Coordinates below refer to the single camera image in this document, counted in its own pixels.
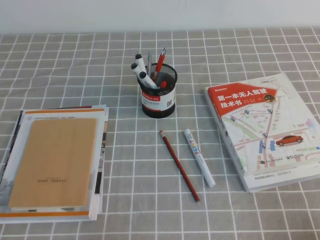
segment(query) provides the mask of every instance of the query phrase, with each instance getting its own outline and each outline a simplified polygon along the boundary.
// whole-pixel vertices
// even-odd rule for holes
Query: white marker
[[[147,71],[146,71],[146,66],[145,66],[145,62],[144,62],[144,59],[143,59],[143,57],[141,56],[141,54],[136,54],[136,55],[135,55],[135,63],[138,64],[138,66],[139,66],[139,68],[140,68],[140,70],[141,70],[142,72],[147,73]]]
[[[204,176],[206,182],[208,183],[208,186],[212,188],[213,186],[216,185],[215,180],[211,175],[211,172],[206,164],[206,161],[204,160],[204,157],[202,156],[199,148],[197,147],[197,143],[194,139],[194,136],[192,136],[190,129],[184,130],[184,135],[192,149],[192,152],[195,156],[196,161],[198,162],[201,168],[202,175]]]
[[[139,74],[141,73],[141,69],[136,63],[131,64],[131,69],[135,73],[136,77],[139,78]]]
[[[159,87],[151,80],[151,78],[147,75],[145,71],[140,72],[139,80],[150,89],[159,89]]]

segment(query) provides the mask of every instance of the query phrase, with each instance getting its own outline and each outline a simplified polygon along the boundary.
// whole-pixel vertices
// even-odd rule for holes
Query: brown book cover
[[[86,206],[97,120],[36,120],[11,192],[13,209]]]

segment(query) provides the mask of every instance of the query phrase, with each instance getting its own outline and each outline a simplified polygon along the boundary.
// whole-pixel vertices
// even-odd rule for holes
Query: road map graphic
[[[275,100],[221,116],[245,171],[320,159],[319,124],[298,93],[277,81],[268,87],[276,89]]]

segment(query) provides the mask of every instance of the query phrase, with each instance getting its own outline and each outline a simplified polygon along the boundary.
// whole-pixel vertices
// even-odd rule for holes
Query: pencil
[[[173,150],[172,147],[170,146],[170,143],[169,143],[167,137],[165,136],[164,131],[161,130],[161,131],[160,131],[160,135],[161,135],[161,137],[163,138],[166,146],[168,147],[169,152],[171,153],[171,155],[172,155],[172,157],[173,157],[176,165],[178,166],[178,168],[179,168],[179,170],[180,170],[180,172],[181,172],[184,180],[186,181],[186,184],[188,185],[188,187],[189,187],[189,189],[190,189],[190,191],[191,191],[191,193],[192,193],[195,201],[196,201],[196,202],[199,202],[200,199],[199,199],[199,197],[198,197],[198,195],[197,195],[197,193],[196,193],[196,190],[195,190],[194,187],[192,186],[192,184],[191,184],[191,182],[190,182],[190,180],[189,180],[189,178],[188,178],[185,170],[184,170],[183,167],[181,166],[181,164],[180,164],[180,162],[179,162],[179,160],[178,160],[178,158],[177,158],[174,150]]]

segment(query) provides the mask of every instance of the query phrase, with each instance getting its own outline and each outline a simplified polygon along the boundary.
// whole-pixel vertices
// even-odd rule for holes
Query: red book title banner
[[[277,90],[235,82],[209,87],[208,94],[218,115],[223,116],[246,105],[275,100]]]

